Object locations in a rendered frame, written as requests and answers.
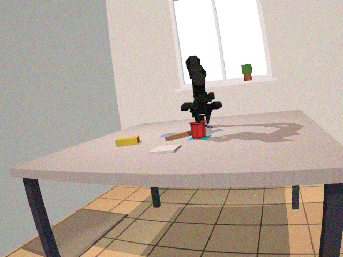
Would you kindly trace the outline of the tan flat bar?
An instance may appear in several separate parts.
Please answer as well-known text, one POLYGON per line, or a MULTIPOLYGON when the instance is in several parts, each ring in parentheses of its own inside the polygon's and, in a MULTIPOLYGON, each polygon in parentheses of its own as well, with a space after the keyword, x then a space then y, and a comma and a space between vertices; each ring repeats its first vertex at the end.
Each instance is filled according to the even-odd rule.
POLYGON ((177 133, 177 134, 172 134, 172 135, 165 136, 165 140, 166 140, 166 141, 174 140, 174 139, 186 137, 186 136, 189 136, 189 135, 192 135, 192 134, 191 134, 191 130, 185 131, 185 132, 181 132, 181 133, 177 133))

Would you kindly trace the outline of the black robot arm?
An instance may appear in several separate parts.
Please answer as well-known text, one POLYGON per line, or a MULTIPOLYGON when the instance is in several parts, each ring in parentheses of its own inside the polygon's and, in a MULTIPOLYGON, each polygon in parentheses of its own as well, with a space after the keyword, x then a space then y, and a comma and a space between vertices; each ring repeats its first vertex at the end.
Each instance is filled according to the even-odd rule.
MULTIPOLYGON (((188 69, 189 73, 189 79, 192 81, 192 87, 193 87, 193 95, 194 92, 197 90, 205 90, 205 82, 206 82, 206 71, 200 64, 200 58, 198 58, 196 55, 194 56, 188 56, 188 59, 185 61, 186 69, 188 69)), ((197 94, 197 93, 196 93, 197 94)), ((196 96, 196 102, 199 103, 206 103, 206 102, 212 102, 212 100, 215 99, 214 92, 209 92, 209 94, 206 94, 206 92, 203 92, 202 95, 197 94, 196 96)), ((206 108, 200 108, 199 114, 204 114, 206 108)), ((205 115, 200 115, 200 120, 205 121, 205 115)))

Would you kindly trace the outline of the yellow rectangular block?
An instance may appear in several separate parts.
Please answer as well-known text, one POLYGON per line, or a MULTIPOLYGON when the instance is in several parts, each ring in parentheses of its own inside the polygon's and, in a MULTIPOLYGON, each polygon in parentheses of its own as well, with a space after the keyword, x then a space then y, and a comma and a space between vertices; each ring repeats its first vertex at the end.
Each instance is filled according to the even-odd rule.
POLYGON ((116 146, 126 146, 126 145, 135 145, 138 144, 139 142, 139 136, 132 136, 132 137, 123 137, 123 138, 118 138, 115 140, 116 146))

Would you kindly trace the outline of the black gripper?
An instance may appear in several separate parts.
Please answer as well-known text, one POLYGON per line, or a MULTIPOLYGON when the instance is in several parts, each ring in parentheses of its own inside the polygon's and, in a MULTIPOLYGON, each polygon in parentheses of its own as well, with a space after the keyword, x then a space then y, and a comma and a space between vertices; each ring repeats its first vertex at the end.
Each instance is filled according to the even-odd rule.
MULTIPOLYGON (((203 92, 206 92, 205 90, 197 90, 194 92, 194 98, 195 98, 195 104, 193 104, 192 102, 185 102, 181 105, 181 111, 188 111, 189 109, 191 110, 190 112, 194 115, 194 117, 196 118, 198 123, 201 123, 200 120, 200 114, 199 114, 199 109, 200 108, 206 108, 205 110, 205 116, 206 116, 206 121, 207 124, 209 124, 209 120, 210 120, 210 115, 213 109, 220 109, 222 107, 222 104, 220 101, 218 102, 212 102, 211 104, 208 104, 208 102, 206 103, 197 103, 196 102, 196 96, 197 94, 202 95, 203 92), (197 93, 197 94, 196 94, 197 93), (204 106, 205 105, 205 106, 204 106)), ((207 94, 207 92, 206 92, 207 94)))

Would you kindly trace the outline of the white flat tile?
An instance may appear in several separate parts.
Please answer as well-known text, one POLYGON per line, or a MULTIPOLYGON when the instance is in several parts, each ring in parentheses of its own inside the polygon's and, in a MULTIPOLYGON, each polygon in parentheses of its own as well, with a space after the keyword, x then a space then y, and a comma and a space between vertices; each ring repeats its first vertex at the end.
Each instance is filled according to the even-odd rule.
POLYGON ((166 145, 166 146, 157 146, 152 149, 149 154, 159 154, 159 153, 174 153, 176 152, 181 145, 166 145))

